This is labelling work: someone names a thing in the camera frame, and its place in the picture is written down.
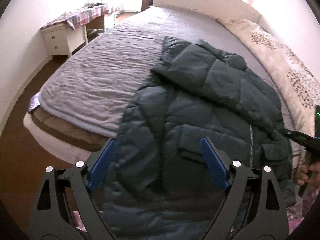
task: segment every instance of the human hand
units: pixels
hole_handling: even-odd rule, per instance
[[[311,190],[314,191],[320,186],[320,162],[311,164],[310,166],[301,165],[300,167],[300,178],[298,179],[298,184],[300,186],[308,183],[311,186]],[[314,171],[316,174],[311,178],[308,177],[308,172]]]

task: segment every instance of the white wall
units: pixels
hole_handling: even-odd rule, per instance
[[[0,18],[0,133],[21,86],[48,61],[39,29],[85,0],[12,0]]]
[[[86,0],[12,0],[0,18],[0,135],[19,95],[50,58],[40,28]],[[103,0],[140,10],[141,0]]]
[[[259,24],[279,38],[320,81],[320,25],[305,0],[252,0]]]

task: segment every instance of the desk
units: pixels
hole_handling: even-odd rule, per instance
[[[41,28],[49,55],[68,55],[83,43],[88,43],[87,29],[108,28],[116,24],[120,7],[99,5],[66,13]]]

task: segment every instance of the wooden floor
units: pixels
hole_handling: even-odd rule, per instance
[[[132,15],[120,14],[117,21]],[[71,166],[39,146],[22,123],[29,99],[66,59],[65,56],[56,56],[40,70],[15,104],[0,138],[0,199],[23,231],[27,229],[29,211],[45,168],[65,169]]]

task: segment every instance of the brown mattress pad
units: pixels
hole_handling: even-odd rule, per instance
[[[90,152],[99,151],[108,137],[79,128],[59,117],[49,114],[40,106],[31,114],[36,126],[55,138]]]

